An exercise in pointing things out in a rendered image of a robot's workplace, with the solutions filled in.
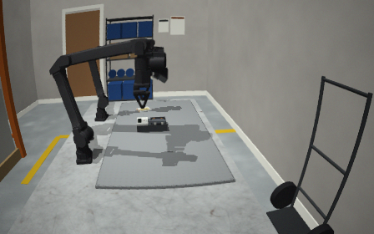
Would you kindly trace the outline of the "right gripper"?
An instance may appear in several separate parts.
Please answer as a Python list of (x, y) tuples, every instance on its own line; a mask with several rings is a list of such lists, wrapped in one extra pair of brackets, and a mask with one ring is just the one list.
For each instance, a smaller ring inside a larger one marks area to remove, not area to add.
[[(146, 71), (146, 70), (149, 70), (149, 69), (141, 69), (141, 70), (135, 70), (135, 81), (134, 81), (134, 91), (133, 91), (133, 95), (134, 97), (136, 98), (138, 104), (139, 104), (139, 107), (141, 109), (144, 109), (145, 108), (145, 105), (148, 101), (148, 98), (149, 98), (149, 95), (150, 95), (150, 91), (149, 91), (149, 87), (150, 87), (150, 84), (142, 84), (142, 74), (141, 74), (141, 71)], [(139, 90), (139, 88), (147, 88), (146, 91), (143, 89), (143, 90)], [(139, 100), (139, 95), (145, 95), (144, 97), (143, 96), (140, 96), (141, 100), (144, 101), (144, 104), (142, 105), (140, 103), (140, 100)], [(146, 98), (145, 98), (146, 97)]]

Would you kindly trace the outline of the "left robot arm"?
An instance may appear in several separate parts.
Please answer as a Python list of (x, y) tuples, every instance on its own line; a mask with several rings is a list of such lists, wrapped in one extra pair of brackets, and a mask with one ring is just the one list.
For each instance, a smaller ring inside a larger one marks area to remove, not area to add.
[[(149, 41), (151, 44), (148, 49), (148, 52), (149, 51), (164, 52), (163, 47), (154, 47), (155, 41), (153, 39), (149, 39)], [(150, 49), (153, 49), (153, 50), (150, 50)], [(108, 98), (106, 95), (104, 95), (104, 89), (103, 89), (103, 85), (101, 83), (101, 79), (99, 76), (99, 70), (98, 70), (96, 60), (89, 61), (88, 64), (89, 64), (90, 71), (93, 77), (93, 83), (96, 89), (96, 93), (99, 98), (99, 101), (97, 104), (98, 108), (97, 108), (96, 118), (94, 119), (94, 121), (105, 121), (109, 117), (109, 114), (107, 114), (107, 112), (105, 111), (105, 108), (107, 107), (107, 105), (109, 105)]]

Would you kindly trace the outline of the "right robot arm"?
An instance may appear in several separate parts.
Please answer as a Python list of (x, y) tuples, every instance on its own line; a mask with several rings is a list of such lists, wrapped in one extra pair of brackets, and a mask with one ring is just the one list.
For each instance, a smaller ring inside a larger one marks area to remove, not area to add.
[[(67, 110), (68, 117), (70, 118), (72, 124), (73, 141), (77, 149), (77, 165), (92, 163), (93, 152), (88, 147), (88, 144), (90, 143), (90, 140), (94, 139), (94, 131), (90, 126), (88, 126), (87, 121), (84, 122), (78, 110), (78, 106), (76, 104), (75, 98), (73, 97), (73, 92), (68, 82), (68, 77), (65, 69), (67, 67), (65, 66), (69, 67), (71, 65), (81, 64), (97, 59), (105, 59), (114, 56), (134, 53), (134, 55), (137, 55), (137, 58), (134, 58), (134, 69), (149, 69), (146, 71), (141, 71), (142, 84), (151, 83), (151, 78), (149, 77), (150, 72), (154, 72), (154, 78), (165, 83), (168, 79), (168, 68), (166, 68), (166, 53), (147, 53), (149, 47), (150, 41), (147, 38), (137, 38), (120, 43), (112, 43), (97, 48), (90, 48), (60, 56), (56, 60), (52, 68), (49, 70), (49, 73), (53, 75), (53, 78), (55, 79), (55, 82), (58, 86), (63, 104), (65, 106), (65, 109)], [(63, 70), (61, 68), (63, 68)]]

